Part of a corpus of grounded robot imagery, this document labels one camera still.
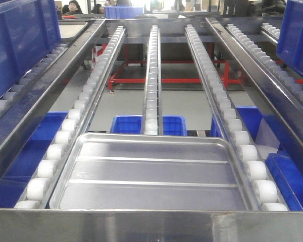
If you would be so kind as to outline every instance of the blue plastic crate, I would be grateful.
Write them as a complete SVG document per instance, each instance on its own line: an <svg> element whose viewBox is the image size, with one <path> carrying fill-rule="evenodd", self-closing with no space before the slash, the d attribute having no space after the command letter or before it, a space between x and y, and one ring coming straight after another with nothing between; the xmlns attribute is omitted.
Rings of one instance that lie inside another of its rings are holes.
<svg viewBox="0 0 303 242"><path fill-rule="evenodd" d="M107 19L134 19L137 15L143 14L143 7L105 7Z"/></svg>
<svg viewBox="0 0 303 242"><path fill-rule="evenodd" d="M303 77L303 1L287 1L276 53Z"/></svg>
<svg viewBox="0 0 303 242"><path fill-rule="evenodd" d="M141 115L115 116L110 132L115 134L140 134ZM185 118L177 115L163 116L164 135L187 136Z"/></svg>
<svg viewBox="0 0 303 242"><path fill-rule="evenodd" d="M303 211L303 176L284 155L269 154L266 164L291 211Z"/></svg>
<svg viewBox="0 0 303 242"><path fill-rule="evenodd" d="M255 106L236 106L236 108L244 124L246 125L252 139L255 140L263 115ZM218 129L218 124L213 118L211 122L210 136L222 137L222 134Z"/></svg>
<svg viewBox="0 0 303 242"><path fill-rule="evenodd" d="M13 208L27 186L20 181L0 181L0 208Z"/></svg>
<svg viewBox="0 0 303 242"><path fill-rule="evenodd" d="M0 181L0 208L13 208L67 112L49 112Z"/></svg>
<svg viewBox="0 0 303 242"><path fill-rule="evenodd" d="M67 112L49 112L46 114L3 179L18 182L30 180L66 115Z"/></svg>
<svg viewBox="0 0 303 242"><path fill-rule="evenodd" d="M0 97L60 42L54 0L0 4Z"/></svg>

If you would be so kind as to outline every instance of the person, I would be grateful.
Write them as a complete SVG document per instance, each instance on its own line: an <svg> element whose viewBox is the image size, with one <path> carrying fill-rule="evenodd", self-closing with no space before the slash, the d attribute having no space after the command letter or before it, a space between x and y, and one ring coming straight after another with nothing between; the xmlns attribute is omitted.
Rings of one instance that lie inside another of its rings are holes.
<svg viewBox="0 0 303 242"><path fill-rule="evenodd" d="M82 10L77 0L71 0L68 5L63 6L62 13L63 15L82 14Z"/></svg>
<svg viewBox="0 0 303 242"><path fill-rule="evenodd" d="M101 4L95 5L95 7L91 11L93 14L104 14L105 13L105 7Z"/></svg>
<svg viewBox="0 0 303 242"><path fill-rule="evenodd" d="M185 10L185 6L182 3L182 0L175 0L174 1L174 8L180 12Z"/></svg>

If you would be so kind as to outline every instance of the stainless steel rail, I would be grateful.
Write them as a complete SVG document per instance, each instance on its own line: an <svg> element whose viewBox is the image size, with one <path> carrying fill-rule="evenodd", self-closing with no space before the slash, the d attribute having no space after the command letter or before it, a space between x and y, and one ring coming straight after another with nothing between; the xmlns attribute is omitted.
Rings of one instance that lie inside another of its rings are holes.
<svg viewBox="0 0 303 242"><path fill-rule="evenodd" d="M191 36L192 34L189 32L188 28L189 28L189 26L186 27L186 37L188 40L188 45L190 47L198 74L200 76L200 80L201 80L203 89L204 89L204 91L207 95L207 99L210 103L210 108L212 110L213 117L218 124L218 128L219 128L223 138L228 140L234 146L235 156L238 157L237 147L233 144L231 135L229 134L229 131L225 128L224 118L222 117L223 114L221 114L219 112L219 110L218 110L219 107L217 105L217 102L215 101L214 93L212 93L210 90L210 81L211 80L209 80L209 78L207 77L207 71L205 70L205 67L202 66L202 60L200 59L202 57L199 57L200 54L198 55L198 53L200 53L201 51L203 51L204 54L206 54L206 50L203 45L200 46L200 43L198 43L198 46L196 46L196 44L192 40L193 37ZM211 68L211 66L209 66L208 72L213 72L213 70L216 73L215 68L214 67ZM249 210L261 210L260 203L255 196L255 193L251 187L251 183L246 179L245 172L241 165L240 157L236 158L236 161L239 161L239 162L236 162L235 164L231 164L231 167L234 170L234 174L235 174L235 177L238 182L238 187L240 189L241 194L243 195L243 199L244 199L246 205L248 206L248 209Z"/></svg>
<svg viewBox="0 0 303 242"><path fill-rule="evenodd" d="M303 213L0 210L3 241L303 242Z"/></svg>
<svg viewBox="0 0 303 242"><path fill-rule="evenodd" d="M150 30L148 43L147 71L141 126L142 134L163 135L161 71L160 30L157 25L154 25Z"/></svg>
<svg viewBox="0 0 303 242"><path fill-rule="evenodd" d="M0 119L0 178L39 125L60 92L65 78L72 76L102 35L103 20L95 20Z"/></svg>
<svg viewBox="0 0 303 242"><path fill-rule="evenodd" d="M126 32L125 29L122 26L119 26L117 30L117 34L115 34L117 36L115 36L114 37L115 40L113 40L113 42L116 43L112 43L113 47L110 48L110 51L108 47L106 48L105 52L108 53L104 53L100 56L102 59L100 59L100 62L97 63L94 71L90 76L89 80L92 80L94 83L96 80L98 80L98 83L96 83L95 91L93 92L92 97L89 99L88 104L86 105L86 108L83 111L82 118L80 119L77 128L74 130L74 133L72 135L69 144L67 145L66 151L63 154L63 157L60 161L59 169L54 174L54 177L50 182L49 188L47 189L47 191L45 191L44 197L40 203L40 208L46 208L48 201L52 195L53 189L56 185L56 182L58 181L60 173L62 172L62 168L64 167L64 164L67 161L68 156L73 150L73 146L75 144L77 137L80 136L81 134L84 134L89 129L95 111L98 107L99 101L103 94L104 87L110 76L110 72L113 68L113 65L122 47L122 43L125 38L125 32ZM19 201L26 200L26 193L27 193L27 188L21 195Z"/></svg>
<svg viewBox="0 0 303 242"><path fill-rule="evenodd" d="M303 106L294 96L288 95L276 77L244 51L219 21L208 18L206 26L230 66L235 71L238 68L245 71L247 80L242 85L303 174Z"/></svg>

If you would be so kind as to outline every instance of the metal rail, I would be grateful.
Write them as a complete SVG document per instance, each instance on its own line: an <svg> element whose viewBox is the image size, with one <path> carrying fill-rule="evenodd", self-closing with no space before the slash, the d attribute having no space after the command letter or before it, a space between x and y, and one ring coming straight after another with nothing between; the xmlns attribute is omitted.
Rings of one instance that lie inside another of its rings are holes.
<svg viewBox="0 0 303 242"><path fill-rule="evenodd" d="M216 73L216 70L210 61L210 57L207 55L206 50L203 45L201 45L200 41L197 41L196 43L193 42L193 36L192 33L189 31L189 28L193 29L191 26L186 27L186 37L188 40L188 45L190 47L198 74L200 76L200 80L203 86L203 89L207 95L208 102L210 103L210 108L212 110L213 118L216 120L218 124L218 128L220 133L222 134L222 137L226 140L228 140L231 144L233 144L231 135L229 134L229 130L225 127L224 124L224 118L222 117L224 114L220 113L219 106L217 105L217 101L215 99L215 94L211 91L211 81L210 76L213 76L212 79L219 79ZM206 67L202 65L201 58L207 58L209 60L209 66L206 70ZM237 157L237 147L234 146L234 152ZM236 164L231 164L232 169L234 170L235 177L238 182L238 187L240 189L241 194L243 195L243 199L245 203L248 206L249 210L261 210L260 203L258 199L255 196L255 193L251 187L251 184L247 179L245 178L245 172L241 166L240 157L236 158L239 162L236 162Z"/></svg>
<svg viewBox="0 0 303 242"><path fill-rule="evenodd" d="M267 68L244 51L218 20L208 18L206 26L233 70L242 68L245 71L248 80L242 85L303 174L303 106L294 96L288 95Z"/></svg>
<svg viewBox="0 0 303 242"><path fill-rule="evenodd" d="M70 155L71 151L73 150L73 146L75 144L77 137L80 136L81 134L84 134L89 129L89 126L94 117L95 111L98 107L101 96L103 94L104 87L110 76L110 72L118 57L123 40L125 38L125 29L122 26L119 26L117 32L118 32L117 37L114 37L115 40L112 41L112 42L116 42L116 43L113 43L112 45L114 45L114 47L110 48L113 51L110 52L111 50L106 48L105 52L108 52L108 53L104 53L100 56L103 59L101 59L101 61L97 63L94 71L92 72L92 74L90 76L89 80L92 80L94 83L96 80L98 80L98 83L96 83L95 91L93 92L91 98L88 101L88 104L86 105L86 108L83 111L83 115L79 121L78 127L74 130L72 138L60 161L59 168L56 171L56 173L54 174L54 177L52 178L52 180L50 182L49 188L45 192L44 197L40 203L40 208L46 208L48 201L52 195L53 189L56 185L56 182L58 181L60 173L62 172L64 164L67 161L68 156ZM19 201L26 200L26 193L27 193L26 191L27 191L27 188L24 190Z"/></svg>
<svg viewBox="0 0 303 242"><path fill-rule="evenodd" d="M150 30L147 71L142 111L142 134L163 135L162 73L160 30L154 25Z"/></svg>
<svg viewBox="0 0 303 242"><path fill-rule="evenodd" d="M71 77L102 35L103 20L95 20L0 119L0 178L49 111Z"/></svg>

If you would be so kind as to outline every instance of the blue bin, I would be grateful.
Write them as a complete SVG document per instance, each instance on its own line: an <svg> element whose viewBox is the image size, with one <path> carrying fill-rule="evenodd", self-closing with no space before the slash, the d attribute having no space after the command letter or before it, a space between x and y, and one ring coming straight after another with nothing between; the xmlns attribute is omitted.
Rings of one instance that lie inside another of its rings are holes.
<svg viewBox="0 0 303 242"><path fill-rule="evenodd" d="M2 179L0 181L0 208L13 208L27 183Z"/></svg>
<svg viewBox="0 0 303 242"><path fill-rule="evenodd" d="M54 0L0 4L0 97L60 42Z"/></svg>
<svg viewBox="0 0 303 242"><path fill-rule="evenodd" d="M143 14L143 7L106 6L107 19L134 19Z"/></svg>
<svg viewBox="0 0 303 242"><path fill-rule="evenodd" d="M0 180L0 208L13 208L67 112L49 112Z"/></svg>
<svg viewBox="0 0 303 242"><path fill-rule="evenodd" d="M66 115L67 112L49 112L45 116L3 179L16 182L30 180Z"/></svg>
<svg viewBox="0 0 303 242"><path fill-rule="evenodd" d="M140 134L141 115L115 116L110 132L115 134ZM185 118L177 115L163 116L164 135L187 136Z"/></svg>
<svg viewBox="0 0 303 242"><path fill-rule="evenodd" d="M291 211L303 211L303 176L284 155L269 154L266 164Z"/></svg>
<svg viewBox="0 0 303 242"><path fill-rule="evenodd" d="M263 115L259 112L258 108L255 106L236 106L236 108L244 124L246 125L252 139L255 140ZM214 118L212 118L212 122L211 122L210 136L222 137L222 134L218 129L218 124L214 120Z"/></svg>
<svg viewBox="0 0 303 242"><path fill-rule="evenodd" d="M303 77L303 1L287 1L276 53Z"/></svg>

